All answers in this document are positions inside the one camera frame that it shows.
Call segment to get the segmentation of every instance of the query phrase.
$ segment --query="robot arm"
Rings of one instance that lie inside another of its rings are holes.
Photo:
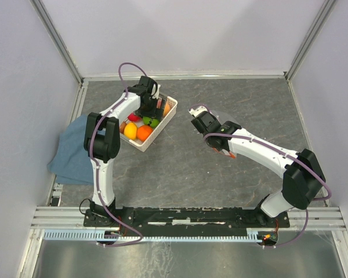
[[[300,160],[325,180],[315,154],[308,149],[301,153],[281,148],[258,138],[231,121],[220,124],[206,108],[191,109],[191,121],[204,135],[206,143],[219,152],[244,155],[274,171],[283,179],[282,188],[265,197],[259,204],[268,217],[276,217],[293,207],[306,209],[322,185],[294,160]]]
[[[159,85],[153,79],[142,76],[139,84],[128,87],[129,92],[124,93],[118,101],[101,113],[90,113],[86,122],[84,149],[90,156],[90,145],[96,125],[102,123],[93,143],[93,157],[91,159],[94,177],[94,194],[90,210],[93,213],[107,216],[103,203],[111,211],[115,207],[113,183],[113,163],[120,149],[119,123],[125,120],[132,112],[138,116],[162,119],[166,98],[162,98],[161,105],[157,108]]]

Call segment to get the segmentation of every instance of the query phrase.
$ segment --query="black cable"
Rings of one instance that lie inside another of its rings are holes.
[[[81,211],[81,205],[82,205],[83,202],[85,202],[86,200],[88,200],[89,202],[92,202],[92,200],[90,200],[89,198],[85,198],[84,200],[81,201],[81,203],[80,203],[80,205],[79,205],[79,211],[80,211],[80,213],[81,213],[82,215],[86,215],[85,213],[83,213],[83,212]]]

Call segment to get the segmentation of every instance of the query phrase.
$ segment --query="toy fruit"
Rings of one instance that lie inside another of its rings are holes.
[[[134,113],[131,113],[129,116],[128,116],[128,120],[131,121],[131,122],[138,122],[141,120],[140,117],[138,117],[137,115],[134,115]]]
[[[135,123],[128,123],[124,129],[124,135],[127,136],[131,140],[135,140],[137,138],[137,126]]]
[[[140,141],[145,142],[145,140],[150,136],[152,131],[153,128],[150,126],[141,126],[140,128],[138,128],[137,137]]]
[[[150,127],[155,128],[155,127],[158,126],[158,124],[159,124],[160,122],[159,122],[159,120],[157,120],[157,119],[151,119],[151,118],[149,118],[149,117],[143,117],[143,123],[144,123],[145,125],[148,125],[148,126],[150,126]]]
[[[165,108],[164,108],[164,117],[169,113],[170,111],[170,105],[168,102],[165,103]]]
[[[126,122],[122,122],[120,125],[120,133],[124,134],[125,126],[126,126]]]

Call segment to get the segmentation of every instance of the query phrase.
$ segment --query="gray tabletop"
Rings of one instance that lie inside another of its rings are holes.
[[[178,101],[177,113],[145,152],[121,143],[113,170],[118,207],[253,207],[281,188],[282,180],[269,169],[241,155],[230,159],[208,147],[190,122],[187,109],[192,104],[206,103],[228,113],[254,135],[281,147],[297,151],[307,147],[285,79],[159,83],[161,92]],[[106,109],[122,91],[120,81],[90,82],[82,113]],[[61,205],[77,206],[92,193],[90,185],[65,185]]]

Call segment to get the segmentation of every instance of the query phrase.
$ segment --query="gray floor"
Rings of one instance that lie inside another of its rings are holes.
[[[159,83],[163,93],[178,101],[177,114],[144,153],[121,143],[113,181],[118,207],[253,207],[281,187],[282,180],[256,162],[241,155],[229,159],[206,146],[190,123],[187,109],[192,104],[226,112],[273,144],[297,151],[307,147],[285,79]],[[107,108],[122,91],[120,81],[90,82],[82,113]],[[61,205],[78,206],[92,192],[93,186],[65,185]]]
[[[294,237],[280,232],[281,241]],[[306,232],[299,244],[262,250],[251,243],[140,243],[102,248],[92,242],[43,241],[34,277],[345,277],[331,232]]]

